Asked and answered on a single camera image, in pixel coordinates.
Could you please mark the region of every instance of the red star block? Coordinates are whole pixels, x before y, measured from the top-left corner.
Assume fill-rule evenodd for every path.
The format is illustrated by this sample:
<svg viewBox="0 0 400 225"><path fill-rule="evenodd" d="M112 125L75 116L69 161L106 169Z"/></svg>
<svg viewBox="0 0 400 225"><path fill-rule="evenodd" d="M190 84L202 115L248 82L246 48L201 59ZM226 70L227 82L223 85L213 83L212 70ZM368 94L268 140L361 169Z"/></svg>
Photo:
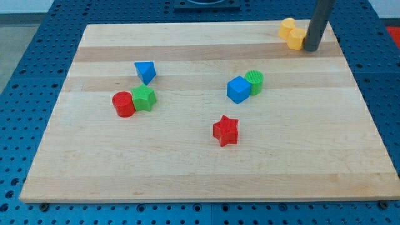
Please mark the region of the red star block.
<svg viewBox="0 0 400 225"><path fill-rule="evenodd" d="M221 147L238 143L238 122L238 119L229 119L227 116L222 116L219 122L214 123L212 135L218 139Z"/></svg>

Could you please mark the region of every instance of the yellow hexagon block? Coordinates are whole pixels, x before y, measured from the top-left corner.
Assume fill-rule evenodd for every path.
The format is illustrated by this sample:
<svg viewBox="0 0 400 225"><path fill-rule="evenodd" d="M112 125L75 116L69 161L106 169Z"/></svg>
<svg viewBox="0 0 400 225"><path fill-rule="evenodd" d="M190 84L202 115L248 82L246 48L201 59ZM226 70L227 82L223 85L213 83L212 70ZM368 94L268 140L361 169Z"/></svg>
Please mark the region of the yellow hexagon block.
<svg viewBox="0 0 400 225"><path fill-rule="evenodd" d="M301 50L303 48L303 41L306 37L306 30L301 28L294 28L290 31L289 37L287 37L287 46L289 49Z"/></svg>
<svg viewBox="0 0 400 225"><path fill-rule="evenodd" d="M279 29L279 37L287 40L291 30L295 28L295 20L293 18L286 18L281 22L281 28Z"/></svg>

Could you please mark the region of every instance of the blue perforated table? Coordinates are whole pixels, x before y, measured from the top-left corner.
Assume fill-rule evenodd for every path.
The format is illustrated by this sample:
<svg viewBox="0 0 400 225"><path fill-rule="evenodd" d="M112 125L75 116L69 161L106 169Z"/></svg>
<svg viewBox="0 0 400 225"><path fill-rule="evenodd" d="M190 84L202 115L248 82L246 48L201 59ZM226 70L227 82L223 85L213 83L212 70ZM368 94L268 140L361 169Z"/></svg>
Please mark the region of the blue perforated table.
<svg viewBox="0 0 400 225"><path fill-rule="evenodd" d="M47 208L18 200L87 24L309 19L313 7L242 0L240 11L174 12L170 1L56 0L0 96L0 224L400 224L399 201ZM399 172L400 52L365 0L338 1L330 23Z"/></svg>

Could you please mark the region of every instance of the metal rod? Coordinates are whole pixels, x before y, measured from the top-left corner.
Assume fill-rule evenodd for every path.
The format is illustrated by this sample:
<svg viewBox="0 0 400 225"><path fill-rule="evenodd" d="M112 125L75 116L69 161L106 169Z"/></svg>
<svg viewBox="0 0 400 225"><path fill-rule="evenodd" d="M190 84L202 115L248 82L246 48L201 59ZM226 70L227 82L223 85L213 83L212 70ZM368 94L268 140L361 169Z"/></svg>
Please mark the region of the metal rod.
<svg viewBox="0 0 400 225"><path fill-rule="evenodd" d="M304 40L304 50L316 51L318 49L335 2L336 0L317 0Z"/></svg>

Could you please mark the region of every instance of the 3d printed block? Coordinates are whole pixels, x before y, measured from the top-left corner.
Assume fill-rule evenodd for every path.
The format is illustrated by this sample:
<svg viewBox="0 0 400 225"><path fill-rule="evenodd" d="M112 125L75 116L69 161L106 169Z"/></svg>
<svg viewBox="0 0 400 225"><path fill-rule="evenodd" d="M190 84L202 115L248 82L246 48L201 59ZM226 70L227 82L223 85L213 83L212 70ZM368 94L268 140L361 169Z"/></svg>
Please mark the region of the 3d printed block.
<svg viewBox="0 0 400 225"><path fill-rule="evenodd" d="M135 62L137 75L145 85L156 76L156 69L153 62Z"/></svg>
<svg viewBox="0 0 400 225"><path fill-rule="evenodd" d="M237 76L227 83L226 95L236 104L250 96L251 84L241 76Z"/></svg>
<svg viewBox="0 0 400 225"><path fill-rule="evenodd" d="M132 95L129 92L121 91L112 97L112 104L117 111L117 115L122 118L132 116L135 113L135 108L132 102Z"/></svg>
<svg viewBox="0 0 400 225"><path fill-rule="evenodd" d="M132 88L133 103L137 111L151 111L152 106L156 103L156 94L154 90L142 84L137 88Z"/></svg>
<svg viewBox="0 0 400 225"><path fill-rule="evenodd" d="M301 50L303 48L304 38L306 37L306 30L301 28L294 28L290 31L287 38L287 46L289 49Z"/></svg>
<svg viewBox="0 0 400 225"><path fill-rule="evenodd" d="M281 28L279 29L279 37L287 40L291 30L295 28L295 20L293 18L286 18L281 22Z"/></svg>
<svg viewBox="0 0 400 225"><path fill-rule="evenodd" d="M238 143L238 122L238 119L229 119L223 115L219 122L214 123L212 135L218 139L221 147Z"/></svg>
<svg viewBox="0 0 400 225"><path fill-rule="evenodd" d="M257 95L263 89L264 75L260 71L252 70L244 78L251 84L250 95Z"/></svg>

